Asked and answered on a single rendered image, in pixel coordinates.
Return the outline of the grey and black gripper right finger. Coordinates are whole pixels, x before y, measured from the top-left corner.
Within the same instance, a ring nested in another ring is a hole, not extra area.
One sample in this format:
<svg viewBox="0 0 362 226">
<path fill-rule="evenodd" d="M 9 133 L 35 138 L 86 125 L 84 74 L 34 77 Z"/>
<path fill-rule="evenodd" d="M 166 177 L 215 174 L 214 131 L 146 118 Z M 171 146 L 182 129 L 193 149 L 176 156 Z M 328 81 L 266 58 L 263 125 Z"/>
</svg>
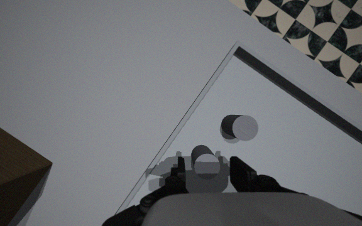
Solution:
<svg viewBox="0 0 362 226">
<path fill-rule="evenodd" d="M 237 156 L 230 158 L 230 182 L 237 192 L 289 192 L 297 191 L 284 188 L 276 179 L 267 175 L 257 175 L 257 171 L 248 166 Z M 299 193 L 308 195 L 305 193 Z"/>
</svg>

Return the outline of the grey cylinder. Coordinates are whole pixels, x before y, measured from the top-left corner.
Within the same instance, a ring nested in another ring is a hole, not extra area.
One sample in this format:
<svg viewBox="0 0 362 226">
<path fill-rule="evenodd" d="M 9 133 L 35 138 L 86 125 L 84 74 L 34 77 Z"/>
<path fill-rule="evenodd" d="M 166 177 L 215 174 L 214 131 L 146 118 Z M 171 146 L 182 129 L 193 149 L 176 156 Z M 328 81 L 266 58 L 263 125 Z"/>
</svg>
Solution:
<svg viewBox="0 0 362 226">
<path fill-rule="evenodd" d="M 247 115 L 228 115 L 221 122 L 222 130 L 241 141 L 252 140 L 258 133 L 257 121 Z"/>
<path fill-rule="evenodd" d="M 219 160 L 207 146 L 196 146 L 192 150 L 191 157 L 195 172 L 200 178 L 210 180 L 219 173 Z"/>
</svg>

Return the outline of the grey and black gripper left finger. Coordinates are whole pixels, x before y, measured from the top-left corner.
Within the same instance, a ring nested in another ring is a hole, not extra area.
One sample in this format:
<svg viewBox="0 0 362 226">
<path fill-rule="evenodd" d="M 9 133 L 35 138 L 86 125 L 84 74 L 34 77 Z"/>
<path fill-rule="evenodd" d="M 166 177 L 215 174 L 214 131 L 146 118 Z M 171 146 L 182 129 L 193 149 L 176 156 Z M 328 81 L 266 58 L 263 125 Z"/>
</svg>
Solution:
<svg viewBox="0 0 362 226">
<path fill-rule="evenodd" d="M 102 226 L 141 226 L 151 206 L 159 199 L 170 195 L 189 193 L 186 189 L 185 161 L 178 157 L 178 168 L 172 168 L 165 185 L 144 196 L 140 204 L 131 206 L 108 218 Z"/>
</svg>

